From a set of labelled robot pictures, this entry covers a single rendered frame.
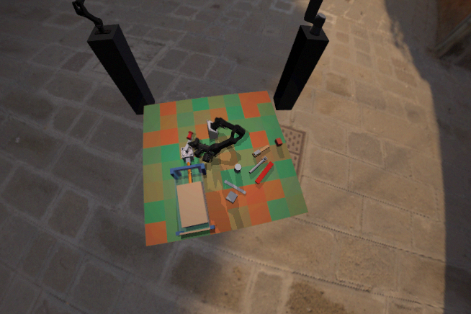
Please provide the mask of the red rounded bar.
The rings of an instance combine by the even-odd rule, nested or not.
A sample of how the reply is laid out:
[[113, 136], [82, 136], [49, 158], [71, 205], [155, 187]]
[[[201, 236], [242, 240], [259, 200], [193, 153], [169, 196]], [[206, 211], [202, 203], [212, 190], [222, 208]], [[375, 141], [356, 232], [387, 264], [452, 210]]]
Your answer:
[[259, 175], [259, 177], [256, 179], [256, 183], [259, 184], [261, 182], [261, 180], [266, 176], [266, 174], [269, 172], [269, 170], [271, 169], [271, 167], [273, 166], [274, 164], [272, 162], [269, 162], [269, 164], [266, 166], [266, 168], [261, 172], [261, 174]]

